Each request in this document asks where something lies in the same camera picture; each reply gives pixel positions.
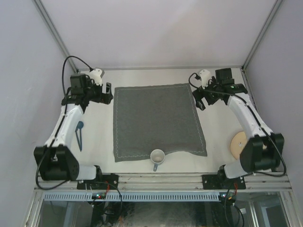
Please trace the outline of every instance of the robotic arm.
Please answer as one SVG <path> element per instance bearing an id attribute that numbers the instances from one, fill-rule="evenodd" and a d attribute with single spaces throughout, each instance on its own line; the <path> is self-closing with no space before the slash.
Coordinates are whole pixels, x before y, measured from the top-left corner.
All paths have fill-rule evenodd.
<path id="1" fill-rule="evenodd" d="M 251 103 L 246 88 L 242 84 L 234 84 L 232 70 L 216 70 L 216 78 L 212 77 L 209 71 L 202 70 L 200 76 L 196 74 L 196 79 L 202 82 L 202 85 L 193 91 L 196 107 L 205 109 L 202 98 L 205 98 L 209 105 L 219 99 L 223 100 L 238 118 L 248 138 L 240 159 L 220 167 L 218 175 L 222 180 L 278 167 L 284 138 L 281 134 L 274 134 L 263 122 Z"/>
<path id="2" fill-rule="evenodd" d="M 71 76 L 71 87 L 62 100 L 59 120 L 43 147 L 34 150 L 43 180 L 93 180 L 102 177 L 99 166 L 80 165 L 71 150 L 71 140 L 89 102 L 109 104 L 111 84 L 102 93 L 103 70 L 94 69 Z"/>

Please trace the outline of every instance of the slotted metal strip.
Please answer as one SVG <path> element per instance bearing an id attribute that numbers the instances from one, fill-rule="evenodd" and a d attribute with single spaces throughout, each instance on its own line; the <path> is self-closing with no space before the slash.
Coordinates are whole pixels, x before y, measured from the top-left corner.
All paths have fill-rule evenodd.
<path id="1" fill-rule="evenodd" d="M 97 192 L 45 192 L 46 201 L 93 201 Z M 218 201 L 218 192 L 122 192 L 122 201 L 125 202 L 153 202 L 153 201 Z M 104 200 L 120 201 L 119 193 L 109 192 Z"/>

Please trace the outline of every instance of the white mug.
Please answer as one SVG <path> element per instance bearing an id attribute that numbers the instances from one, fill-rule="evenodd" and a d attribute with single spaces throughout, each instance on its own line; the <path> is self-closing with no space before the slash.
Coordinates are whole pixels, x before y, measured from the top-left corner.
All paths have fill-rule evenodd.
<path id="1" fill-rule="evenodd" d="M 155 149 L 151 152 L 151 161 L 155 164 L 153 167 L 153 171 L 156 172 L 158 165 L 161 165 L 164 162 L 165 154 L 160 149 Z"/>

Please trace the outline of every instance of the white table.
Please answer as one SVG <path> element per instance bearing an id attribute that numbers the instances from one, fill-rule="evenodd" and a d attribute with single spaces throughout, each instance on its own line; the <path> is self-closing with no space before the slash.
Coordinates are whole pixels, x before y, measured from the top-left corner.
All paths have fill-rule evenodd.
<path id="1" fill-rule="evenodd" d="M 215 76 L 215 69 L 208 69 Z M 188 77 L 197 69 L 183 70 L 110 70 L 106 71 L 103 83 L 115 87 L 135 87 L 187 83 Z M 242 83 L 240 69 L 232 69 L 235 83 Z M 113 101 L 110 105 L 90 103 L 82 121 L 82 152 L 79 150 L 76 136 L 72 141 L 72 150 L 81 164 L 94 164 L 101 167 L 103 173 L 153 173 L 153 164 L 147 160 L 115 162 L 113 153 Z M 229 146 L 233 136 L 242 128 L 223 101 L 197 109 L 199 120 L 206 140 L 207 157 L 196 156 L 188 152 L 175 152 L 166 155 L 164 163 L 157 173 L 206 173 L 216 172 L 219 166 L 235 161 Z"/>

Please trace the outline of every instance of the gray towel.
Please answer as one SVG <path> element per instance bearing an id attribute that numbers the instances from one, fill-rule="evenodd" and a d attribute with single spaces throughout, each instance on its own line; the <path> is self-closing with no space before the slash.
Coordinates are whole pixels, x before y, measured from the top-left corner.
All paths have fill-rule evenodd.
<path id="1" fill-rule="evenodd" d="M 115 161 L 149 159 L 155 149 L 207 156 L 189 84 L 115 88 Z"/>

